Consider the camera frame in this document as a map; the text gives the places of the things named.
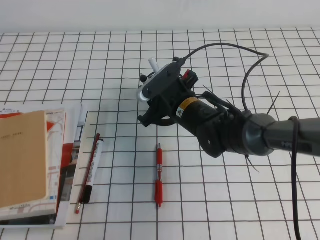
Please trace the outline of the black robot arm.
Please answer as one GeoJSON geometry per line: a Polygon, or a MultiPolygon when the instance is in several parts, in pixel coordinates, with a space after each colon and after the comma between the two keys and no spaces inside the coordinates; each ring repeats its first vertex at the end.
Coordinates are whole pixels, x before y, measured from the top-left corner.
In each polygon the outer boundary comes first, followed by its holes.
{"type": "Polygon", "coordinates": [[[276,121],[266,113],[225,109],[217,97],[206,91],[204,97],[213,108],[195,95],[192,87],[198,81],[195,72],[187,70],[184,75],[172,75],[163,79],[151,73],[139,76],[143,85],[140,91],[151,89],[157,93],[147,101],[149,108],[138,120],[145,127],[151,124],[168,127],[178,124],[198,139],[202,149],[217,158],[224,152],[240,155],[267,156],[274,150],[320,155],[319,118],[293,118],[276,121]]]}

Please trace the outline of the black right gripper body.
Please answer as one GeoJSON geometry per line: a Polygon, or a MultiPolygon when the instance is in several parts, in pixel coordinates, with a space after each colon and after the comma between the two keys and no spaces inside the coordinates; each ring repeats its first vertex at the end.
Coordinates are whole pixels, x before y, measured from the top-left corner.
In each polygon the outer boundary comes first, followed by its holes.
{"type": "Polygon", "coordinates": [[[168,127],[175,124],[175,111],[179,103],[188,97],[194,97],[192,87],[199,80],[193,71],[186,71],[184,75],[164,77],[152,76],[138,91],[139,101],[146,101],[149,108],[138,120],[144,127],[151,124],[168,127]]]}

